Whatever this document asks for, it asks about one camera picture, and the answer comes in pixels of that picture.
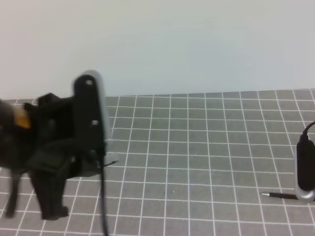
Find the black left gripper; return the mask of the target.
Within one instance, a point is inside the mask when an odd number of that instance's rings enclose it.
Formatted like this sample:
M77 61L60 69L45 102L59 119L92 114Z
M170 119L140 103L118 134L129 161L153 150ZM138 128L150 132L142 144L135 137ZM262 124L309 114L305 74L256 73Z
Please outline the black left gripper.
M96 152L76 142L73 96L52 93L14 108L14 176L29 173L43 220L68 216L63 205L66 179L99 175L104 181L104 162Z

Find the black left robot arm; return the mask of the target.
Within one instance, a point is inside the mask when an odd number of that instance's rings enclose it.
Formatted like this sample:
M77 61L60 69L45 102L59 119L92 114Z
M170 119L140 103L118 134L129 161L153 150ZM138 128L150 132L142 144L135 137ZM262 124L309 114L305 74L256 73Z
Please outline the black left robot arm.
M5 216L13 218L23 174L31 178L43 220L68 216L63 205L65 183L73 177L100 174L107 145L102 133L82 137L73 98L49 93L37 104L15 107L0 103L0 165L10 171Z

